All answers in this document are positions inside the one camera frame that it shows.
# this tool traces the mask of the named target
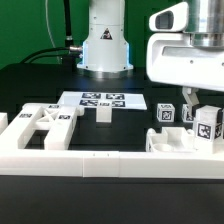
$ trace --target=white block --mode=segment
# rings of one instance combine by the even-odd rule
[[[111,123],[112,102],[107,100],[99,101],[96,108],[96,122]]]
[[[7,113],[0,113],[0,134],[7,128],[7,126],[8,126]]]
[[[118,177],[119,152],[86,152],[83,177]]]
[[[157,119],[159,122],[174,122],[175,108],[172,104],[159,103],[157,105]]]
[[[185,123],[193,123],[194,118],[189,115],[189,106],[188,104],[183,104],[182,107],[182,120]]]
[[[34,124],[42,116],[42,107],[27,106],[0,136],[0,149],[24,149],[34,133]]]
[[[44,140],[47,150],[66,150],[72,138],[78,111],[76,107],[62,106]]]

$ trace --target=black table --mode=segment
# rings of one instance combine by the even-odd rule
[[[144,68],[132,77],[94,80],[60,65],[13,64],[0,71],[0,111],[12,120],[28,102],[56,103],[63,91],[141,93],[147,111],[113,110],[110,125],[94,109],[78,119],[70,150],[144,151],[148,128],[181,122],[181,88],[151,83]],[[220,105],[223,94],[201,91],[200,102]],[[173,103],[174,123],[156,120],[156,104]],[[32,141],[30,146],[42,147]],[[0,177],[0,223],[191,223],[224,220],[224,181],[70,177]]]

